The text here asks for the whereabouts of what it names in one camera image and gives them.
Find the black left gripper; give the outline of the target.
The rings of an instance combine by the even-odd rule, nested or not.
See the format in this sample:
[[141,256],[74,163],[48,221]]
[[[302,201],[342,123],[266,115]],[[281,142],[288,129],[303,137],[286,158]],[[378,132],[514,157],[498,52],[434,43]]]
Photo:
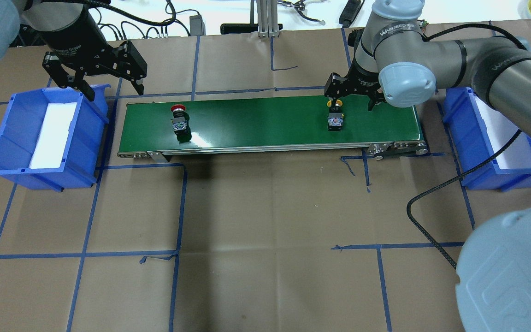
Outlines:
[[[84,76],[111,74],[126,78],[139,96],[144,93],[143,80],[148,64],[133,42],[124,41],[116,49],[104,40],[53,39],[48,41],[42,67],[59,88],[72,88],[94,101],[95,92]],[[69,74],[63,66],[75,70]]]

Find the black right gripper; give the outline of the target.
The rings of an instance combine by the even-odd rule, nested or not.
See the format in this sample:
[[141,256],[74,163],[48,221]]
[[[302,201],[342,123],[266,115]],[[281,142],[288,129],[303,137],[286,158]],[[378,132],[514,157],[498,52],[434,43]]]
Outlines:
[[384,93],[380,91],[379,74],[360,67],[350,67],[345,77],[330,74],[324,86],[324,95],[329,99],[329,111],[341,111],[339,97],[365,95],[369,97],[367,110],[373,111],[376,105],[386,103]]

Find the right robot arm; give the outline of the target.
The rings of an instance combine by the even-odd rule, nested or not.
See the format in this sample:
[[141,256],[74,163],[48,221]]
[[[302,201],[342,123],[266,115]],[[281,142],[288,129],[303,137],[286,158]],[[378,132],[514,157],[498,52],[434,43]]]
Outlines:
[[487,166],[523,133],[531,137],[531,51],[509,32],[488,24],[463,24],[431,36],[418,18],[423,0],[376,0],[345,77],[331,74],[328,106],[349,95],[411,107],[436,89],[470,86],[477,97],[517,128],[489,158],[407,202],[409,220],[456,270],[455,293],[468,332],[531,332],[531,208],[485,222],[466,240],[455,261],[415,219],[413,204]]

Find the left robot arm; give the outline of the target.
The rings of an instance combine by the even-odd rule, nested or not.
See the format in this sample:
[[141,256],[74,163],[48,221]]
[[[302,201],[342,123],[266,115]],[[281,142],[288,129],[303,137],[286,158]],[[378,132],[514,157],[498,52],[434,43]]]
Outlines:
[[90,15],[92,7],[129,16],[109,0],[0,0],[0,60],[21,24],[27,24],[50,48],[42,67],[59,88],[77,90],[92,101],[95,92],[86,77],[110,74],[129,81],[142,95],[146,61],[130,41],[110,46]]

